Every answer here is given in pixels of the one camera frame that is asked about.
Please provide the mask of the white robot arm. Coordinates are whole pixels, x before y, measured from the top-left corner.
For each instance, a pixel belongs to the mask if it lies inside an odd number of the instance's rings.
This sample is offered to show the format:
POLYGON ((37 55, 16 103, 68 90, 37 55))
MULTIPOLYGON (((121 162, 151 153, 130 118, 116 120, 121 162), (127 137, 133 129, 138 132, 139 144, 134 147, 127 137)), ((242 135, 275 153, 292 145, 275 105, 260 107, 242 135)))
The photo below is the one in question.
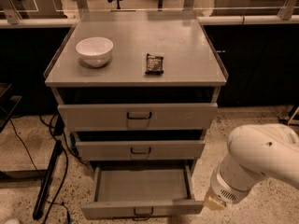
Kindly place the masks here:
POLYGON ((299 189, 299 136, 283 124, 242 125, 227 138, 228 154, 214 169, 204 207, 223 210, 243 201, 268 177, 299 189))

